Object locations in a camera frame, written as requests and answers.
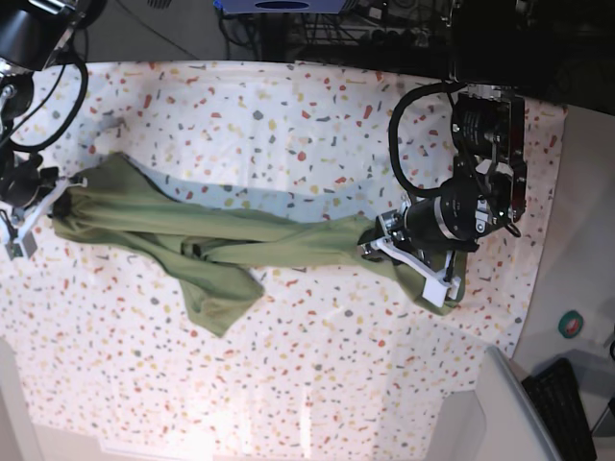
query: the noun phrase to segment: black cable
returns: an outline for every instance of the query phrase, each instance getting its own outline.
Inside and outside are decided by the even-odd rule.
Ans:
[[[258,46],[257,46],[257,29],[254,24],[250,24],[248,18],[246,16],[241,15],[238,18],[239,23],[243,26],[243,29],[248,36],[248,41],[250,42],[250,48],[254,53],[255,61],[260,61],[260,57],[258,55]]]
[[[318,32],[318,18],[320,17],[320,14],[316,14],[316,18],[314,19],[314,29],[312,31],[311,34],[311,43],[310,45],[314,44],[314,41],[316,41],[316,32]]]
[[[77,94],[77,99],[75,100],[75,104],[73,105],[73,108],[70,110],[70,112],[66,116],[66,119],[60,125],[60,127],[56,130],[56,132],[53,133],[51,136],[49,136],[49,138],[47,138],[46,141],[40,142],[34,146],[22,146],[20,144],[12,142],[12,148],[15,151],[27,152],[29,154],[32,154],[32,153],[43,151],[47,149],[49,146],[57,142],[58,139],[62,137],[62,135],[66,132],[66,130],[68,130],[68,127],[70,127],[70,124],[73,123],[73,120],[75,120],[75,117],[77,116],[77,113],[79,112],[79,109],[81,108],[81,106],[84,103],[84,100],[86,99],[89,75],[87,73],[86,64],[74,52],[66,56],[66,61],[64,63],[75,64],[77,69],[79,69],[79,73],[81,74],[81,85],[79,87],[79,93]]]
[[[15,133],[17,133],[19,131],[19,129],[21,127],[23,127],[28,122],[28,120],[30,120],[35,115],[35,113],[37,113],[47,103],[47,101],[49,101],[49,99],[51,98],[52,94],[54,94],[54,91],[56,91],[56,88],[60,84],[60,80],[62,79],[62,75],[64,75],[64,70],[65,69],[66,69],[66,66],[63,65],[62,68],[61,68],[61,71],[60,71],[60,75],[58,75],[58,78],[56,79],[56,82],[54,83],[54,85],[51,87],[51,89],[47,93],[47,96],[45,96],[44,99],[40,102],[40,104],[38,106],[36,106],[34,108],[34,110],[32,110],[28,115],[23,117],[21,119],[21,121],[17,124],[17,126],[14,127],[11,130],[11,132],[9,134],[7,134],[4,139],[2,139],[2,141],[0,141],[0,149],[2,149],[7,143],[12,142],[11,141],[11,136],[13,136]]]
[[[408,194],[424,199],[430,199],[438,197],[440,195],[440,188],[435,187],[432,189],[420,189],[416,187],[404,174],[398,145],[400,121],[402,120],[404,111],[408,106],[421,98],[447,91],[456,92],[464,87],[464,84],[446,83],[420,86],[406,94],[398,103],[398,105],[393,109],[393,114],[391,115],[391,120],[388,125],[388,148],[391,157],[391,167],[393,169],[393,174],[395,175],[395,178],[397,179],[399,184],[408,192]]]
[[[231,44],[240,48],[251,50],[254,53],[255,61],[260,61],[257,44],[257,27],[254,23],[250,23],[249,17],[245,14],[225,15],[224,12],[219,9],[216,9],[216,14],[218,15],[218,29],[220,30],[220,34],[222,34],[222,37],[225,40],[227,61],[231,59]],[[236,34],[232,36],[230,31],[227,29],[225,21],[235,19],[237,20],[237,23],[242,26],[246,37],[248,37],[247,41],[241,41]]]
[[[132,20],[137,22],[141,27],[143,27],[144,29],[147,29],[149,32],[151,32],[152,34],[154,34],[158,38],[161,38],[162,40],[166,41],[169,45],[174,46],[175,48],[180,50],[185,55],[190,56],[195,61],[200,61],[200,59],[196,55],[193,55],[192,53],[187,51],[185,48],[183,48],[182,46],[178,45],[176,42],[174,42],[170,38],[164,36],[163,34],[158,32],[156,29],[154,29],[152,26],[150,26],[149,24],[144,22],[140,17],[138,17],[136,14],[134,14],[126,5],[124,5],[124,3],[122,3],[121,0],[115,0],[115,3],[117,4],[117,6],[120,9],[122,9],[124,11],[125,14],[127,14]]]

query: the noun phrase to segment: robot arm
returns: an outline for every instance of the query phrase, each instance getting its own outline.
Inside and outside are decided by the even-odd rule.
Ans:
[[[57,168],[41,169],[38,151],[56,142],[81,108],[87,69],[72,50],[71,38],[78,27],[91,24],[105,5],[106,0],[3,0],[0,5],[0,201],[12,207],[11,216],[0,213],[4,222],[0,239],[11,258],[34,253],[32,228],[37,218],[68,186],[82,183],[79,178],[60,178]],[[46,141],[35,146],[14,143],[11,136],[20,125],[15,127],[13,120],[32,104],[34,73],[57,64],[75,64],[80,70],[82,87],[73,110]]]
[[[452,93],[460,90],[455,104]],[[458,153],[450,179],[421,189],[402,169],[398,128],[409,105],[440,92],[451,101]],[[412,267],[426,279],[423,298],[437,307],[454,300],[461,284],[454,277],[456,252],[475,252],[480,238],[502,228],[520,236],[514,223],[526,210],[524,133],[524,99],[505,88],[443,83],[410,91],[393,110],[388,133],[393,172],[408,195],[400,209],[379,216],[361,237],[359,254]],[[443,267],[433,267],[433,253],[446,254]]]

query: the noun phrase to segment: gray floor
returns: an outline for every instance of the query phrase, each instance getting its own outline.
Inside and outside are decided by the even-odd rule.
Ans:
[[[545,253],[514,355],[531,373],[568,357],[590,426],[615,397],[615,361],[604,346],[615,328],[614,132],[615,117],[571,108]],[[557,325],[573,309],[585,325],[564,339]]]
[[[167,10],[154,10],[146,0],[123,0],[141,20],[203,61],[223,60],[225,41],[218,30],[211,0],[176,0]],[[123,12],[115,0],[89,29],[91,62],[186,61],[191,57],[157,37]],[[83,49],[83,36],[77,37]],[[252,54],[233,47],[234,60],[248,60]]]

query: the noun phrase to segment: table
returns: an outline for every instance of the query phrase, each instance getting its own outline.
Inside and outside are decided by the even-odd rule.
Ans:
[[[37,97],[58,70],[37,75]],[[425,79],[306,63],[90,67],[86,103],[45,152],[66,174],[123,151],[169,196],[298,221],[399,204],[386,127]],[[77,73],[15,138],[62,122]],[[449,175],[444,97],[408,109],[402,156],[416,183]],[[565,110],[528,101],[528,212],[470,256],[467,294],[439,318],[394,282],[347,267],[257,268],[267,295],[223,339],[186,318],[156,263],[37,228],[30,261],[0,263],[0,334],[16,351],[36,424],[161,453],[421,459],[439,407],[472,389],[488,345],[512,355],[551,212]]]

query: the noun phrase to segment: black wire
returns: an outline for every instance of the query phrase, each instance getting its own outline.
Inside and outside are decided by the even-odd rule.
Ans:
[[[312,34],[311,34],[310,45],[313,45],[314,41],[316,41],[316,32],[318,32],[318,18],[319,17],[320,17],[320,14],[316,14],[316,18],[314,19],[314,29],[312,30]]]
[[[63,65],[60,71],[60,75],[56,79],[56,82],[49,90],[49,93],[47,93],[47,96],[45,96],[44,99],[40,102],[40,104],[36,106],[34,110],[32,110],[28,115],[23,117],[21,121],[17,124],[17,126],[14,127],[11,130],[11,132],[7,134],[7,136],[2,141],[0,141],[0,149],[2,149],[7,143],[11,142],[11,136],[17,133],[17,131],[19,131],[19,129],[23,127],[26,124],[26,122],[28,122],[28,120],[30,120],[35,115],[35,113],[37,113],[47,103],[47,101],[49,101],[49,99],[51,98],[51,95],[54,94],[54,91],[56,91],[56,88],[60,84],[60,80],[62,79],[62,75],[64,75],[65,69],[66,69],[66,66]]]
[[[250,48],[252,49],[252,52],[254,53],[255,61],[260,61],[260,57],[258,55],[257,38],[256,38],[256,35],[257,35],[256,25],[250,24],[248,18],[243,15],[240,16],[238,20],[239,20],[239,23],[243,26],[246,36],[248,36],[248,40],[250,41]]]
[[[328,21],[332,22],[332,20],[327,17],[327,15],[325,14],[325,19],[327,19]],[[346,29],[344,29],[343,27],[341,27],[341,24],[339,24],[338,22],[332,22],[333,26],[335,27],[335,29],[337,30],[338,33],[343,33],[344,35],[348,36],[351,40],[355,41],[357,44],[361,44],[360,41],[358,41],[351,33],[349,33]]]
[[[393,109],[391,120],[389,121],[388,126],[388,149],[391,157],[391,167],[393,169],[393,174],[395,175],[395,178],[397,179],[399,184],[408,192],[408,194],[424,199],[431,199],[440,196],[440,188],[434,187],[431,189],[420,189],[415,186],[404,174],[398,144],[399,126],[400,121],[402,120],[402,116],[404,115],[404,111],[412,103],[418,101],[421,98],[424,98],[425,96],[447,91],[456,92],[464,87],[464,84],[446,83],[419,86],[418,88],[415,88],[409,93],[407,93],[400,100],[398,105]]]
[[[12,142],[12,148],[17,152],[27,152],[29,154],[33,154],[38,151],[43,151],[47,149],[49,146],[54,144],[58,139],[62,137],[62,135],[68,130],[70,124],[73,123],[77,113],[79,113],[79,109],[84,103],[87,95],[87,84],[89,82],[89,74],[87,73],[86,64],[82,61],[81,58],[74,52],[74,50],[67,55],[67,60],[65,63],[75,64],[77,69],[79,69],[79,73],[81,74],[81,85],[79,87],[79,93],[77,94],[77,99],[75,100],[75,104],[73,108],[70,110],[64,122],[60,125],[60,127],[53,133],[47,140],[35,144],[34,146],[22,146],[15,142]]]
[[[200,61],[200,59],[196,55],[193,55],[188,50],[186,50],[182,46],[178,45],[176,42],[174,42],[170,38],[164,36],[163,34],[158,32],[156,29],[154,29],[152,26],[150,26],[149,24],[144,22],[140,17],[138,17],[136,14],[134,14],[126,5],[124,5],[124,3],[122,3],[121,0],[115,0],[115,3],[117,4],[117,6],[119,8],[121,8],[124,11],[125,14],[127,14],[132,20],[137,22],[141,27],[143,27],[144,29],[147,29],[149,32],[151,32],[152,34],[154,34],[158,38],[161,38],[162,40],[166,41],[169,45],[177,48],[178,50],[180,50],[185,55],[190,56],[195,61]]]
[[[218,29],[222,34],[222,37],[225,40],[226,47],[226,59],[227,61],[231,59],[231,44],[238,46],[240,48],[245,48],[247,50],[252,50],[254,53],[255,61],[260,61],[260,56],[258,52],[258,44],[257,44],[257,28],[254,23],[250,23],[248,17],[243,14],[237,15],[225,15],[221,10],[216,9],[216,14],[218,15]],[[226,27],[225,21],[235,20],[239,25],[243,27],[246,37],[248,37],[247,41],[240,41],[240,39],[234,35],[231,36],[229,30]]]
[[[449,103],[451,105],[451,110],[452,110],[452,114],[451,114],[451,119],[453,120],[453,123],[457,124],[459,127],[461,126],[461,122],[459,120],[458,114],[456,112],[456,108],[455,108],[455,101],[453,101],[453,93],[454,91],[450,91],[448,88],[448,86],[446,86],[446,84],[444,82],[442,82],[443,86],[445,86],[445,92],[446,95],[449,98]],[[489,187],[484,184],[480,178],[479,178],[479,174],[477,172],[477,160],[476,158],[470,154],[470,151],[468,150],[468,146],[465,142],[465,137],[464,136],[460,136],[459,137],[459,143],[461,144],[461,149],[460,152],[461,154],[465,157],[465,167],[466,167],[466,171],[470,174],[470,176],[472,178],[474,178],[477,187],[479,188],[480,194],[482,195],[482,197],[484,198],[484,200],[487,201],[487,203],[489,204],[489,207],[492,210],[496,210],[498,209],[498,204],[496,203],[495,199],[493,198],[493,196],[491,195],[491,191],[489,190]],[[521,237],[521,232],[519,231],[519,229],[510,221],[509,217],[505,217],[505,220],[507,220],[506,224],[504,225],[504,228],[515,238],[519,238]]]

